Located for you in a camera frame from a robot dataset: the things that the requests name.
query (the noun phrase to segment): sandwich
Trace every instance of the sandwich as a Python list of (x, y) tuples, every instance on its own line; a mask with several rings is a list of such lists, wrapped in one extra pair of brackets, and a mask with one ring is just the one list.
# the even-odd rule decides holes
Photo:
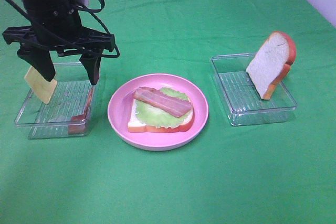
[(139, 87), (133, 93), (129, 132), (185, 132), (194, 122), (194, 109), (182, 92), (163, 87)]
[(296, 45), (284, 32), (274, 31), (260, 47), (246, 72), (257, 92), (269, 100), (296, 58)]

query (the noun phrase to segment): bacon strip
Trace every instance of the bacon strip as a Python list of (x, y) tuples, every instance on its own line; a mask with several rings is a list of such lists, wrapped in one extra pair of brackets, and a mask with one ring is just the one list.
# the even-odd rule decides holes
[(154, 107), (160, 108), (177, 118), (184, 115), (192, 108), (190, 101), (171, 97), (155, 88), (139, 87), (135, 90), (133, 97)]

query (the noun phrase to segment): white bread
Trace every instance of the white bread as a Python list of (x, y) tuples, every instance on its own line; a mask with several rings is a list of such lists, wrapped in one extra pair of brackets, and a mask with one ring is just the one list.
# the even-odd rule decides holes
[(295, 58), (294, 41), (284, 32), (271, 33), (246, 69), (262, 99), (271, 98), (277, 84), (287, 75)]
[(136, 117), (136, 99), (133, 99), (132, 111), (130, 119), (128, 121), (128, 131), (129, 132), (157, 132), (157, 133), (173, 133), (173, 132), (185, 132), (191, 128), (194, 123), (194, 110), (192, 109), (188, 117), (181, 123), (178, 127), (175, 128), (157, 128), (155, 126), (150, 126), (145, 123), (141, 123)]

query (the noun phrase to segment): green fabric surface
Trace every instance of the green fabric surface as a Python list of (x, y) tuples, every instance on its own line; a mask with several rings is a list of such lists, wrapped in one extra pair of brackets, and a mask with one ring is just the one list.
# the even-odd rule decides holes
[[(88, 136), (28, 140), (15, 128), (29, 65), (17, 57), (17, 43), (0, 39), (1, 224), (335, 223), (336, 29), (330, 23), (306, 0), (105, 2), (98, 16), (121, 56), (102, 60), (101, 106)], [(1, 32), (29, 25), (0, 3)], [(90, 15), (81, 19), (102, 30)], [(296, 118), (233, 127), (209, 59), (255, 52), (273, 30), (297, 45), (284, 79), (298, 102)], [(209, 104), (200, 135), (166, 152), (127, 144), (107, 118), (122, 84), (157, 72), (189, 79)]]

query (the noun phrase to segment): black cable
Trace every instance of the black cable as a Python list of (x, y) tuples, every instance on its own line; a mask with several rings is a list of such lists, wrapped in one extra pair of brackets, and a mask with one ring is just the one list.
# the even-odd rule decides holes
[(99, 54), (99, 53), (93, 52), (91, 50), (79, 47), (76, 44), (71, 43), (71, 42), (69, 42), (69, 41), (67, 41), (67, 40), (65, 40), (65, 39), (57, 36), (56, 34), (50, 32), (47, 28), (45, 28), (44, 26), (40, 25), (40, 23), (38, 23), (35, 20), (31, 19), (30, 16), (24, 10), (22, 10), (14, 1), (12, 1), (12, 0), (4, 0), (4, 1), (6, 1), (7, 3), (9, 3), (10, 6), (12, 6), (14, 9), (16, 9), (28, 21), (30, 21), (35, 26), (39, 27), (45, 33), (47, 33), (48, 35), (52, 36), (54, 39), (58, 40), (59, 42), (64, 43), (67, 46), (70, 46), (72, 48), (78, 49), (81, 52), (81, 54), (89, 54), (89, 55), (93, 55), (93, 56), (96, 56), (96, 57), (104, 57), (104, 58), (116, 58), (116, 57), (119, 56), (119, 50), (118, 50), (117, 46), (114, 48), (116, 50), (116, 53), (117, 53), (116, 55)]

